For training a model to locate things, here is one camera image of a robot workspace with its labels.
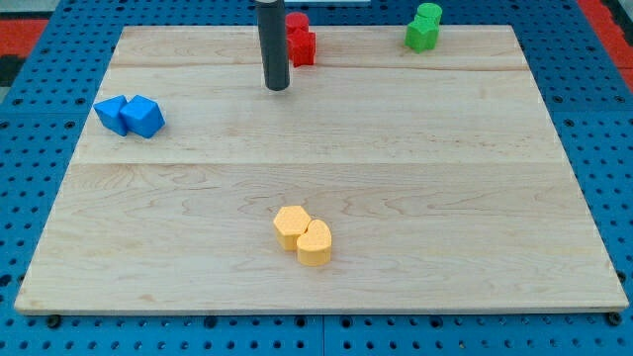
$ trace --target black pole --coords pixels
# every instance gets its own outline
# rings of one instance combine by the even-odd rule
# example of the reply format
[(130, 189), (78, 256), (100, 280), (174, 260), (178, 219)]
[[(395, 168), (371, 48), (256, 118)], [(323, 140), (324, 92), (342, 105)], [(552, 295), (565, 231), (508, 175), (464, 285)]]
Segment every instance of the black pole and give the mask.
[(256, 0), (255, 3), (266, 87), (284, 90), (290, 85), (284, 0)]

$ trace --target blue pegboard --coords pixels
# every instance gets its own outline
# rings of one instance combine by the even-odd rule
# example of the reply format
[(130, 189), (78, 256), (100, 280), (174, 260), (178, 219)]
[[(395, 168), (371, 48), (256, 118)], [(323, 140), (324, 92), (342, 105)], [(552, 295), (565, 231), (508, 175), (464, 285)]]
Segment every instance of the blue pegboard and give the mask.
[[(633, 97), (571, 0), (437, 1), (511, 24), (624, 288), (633, 281)], [(403, 25), (418, 1), (289, 6), (315, 25)], [(633, 314), (25, 317), (24, 273), (124, 25), (252, 25), (246, 0), (62, 0), (0, 105), (0, 354), (633, 354)]]

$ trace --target blue cube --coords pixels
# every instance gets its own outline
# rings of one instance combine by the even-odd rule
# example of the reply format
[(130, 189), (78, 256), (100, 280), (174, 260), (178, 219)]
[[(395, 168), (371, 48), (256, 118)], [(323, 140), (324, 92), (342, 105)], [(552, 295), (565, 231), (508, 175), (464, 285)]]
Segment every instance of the blue cube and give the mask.
[(95, 112), (104, 127), (113, 132), (125, 136), (128, 134), (128, 126), (121, 116), (121, 109), (128, 103), (125, 96), (120, 95), (101, 103), (95, 104)]
[(121, 116), (128, 130), (145, 138), (151, 138), (165, 125), (158, 104), (140, 95), (121, 109)]

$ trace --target yellow block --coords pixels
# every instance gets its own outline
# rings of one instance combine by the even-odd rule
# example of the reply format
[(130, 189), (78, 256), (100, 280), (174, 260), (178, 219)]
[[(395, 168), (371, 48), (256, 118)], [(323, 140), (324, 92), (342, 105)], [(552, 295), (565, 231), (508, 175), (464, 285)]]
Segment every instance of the yellow block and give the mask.
[(300, 206), (282, 207), (273, 221), (281, 246), (287, 251), (296, 250), (297, 238), (306, 232), (311, 220)]
[(332, 253), (332, 235), (325, 222), (313, 220), (308, 231), (297, 239), (297, 258), (306, 266), (320, 266), (329, 262)]

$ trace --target wood grain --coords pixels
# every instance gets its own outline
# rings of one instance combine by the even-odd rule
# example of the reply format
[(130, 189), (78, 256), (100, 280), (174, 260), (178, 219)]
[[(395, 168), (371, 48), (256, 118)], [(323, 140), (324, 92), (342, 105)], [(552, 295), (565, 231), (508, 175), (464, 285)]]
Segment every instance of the wood grain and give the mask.
[[(251, 28), (126, 28), (16, 301), (29, 314), (605, 312), (628, 306), (509, 27), (316, 28), (314, 67), (261, 86)], [(332, 261), (282, 251), (302, 205)]]

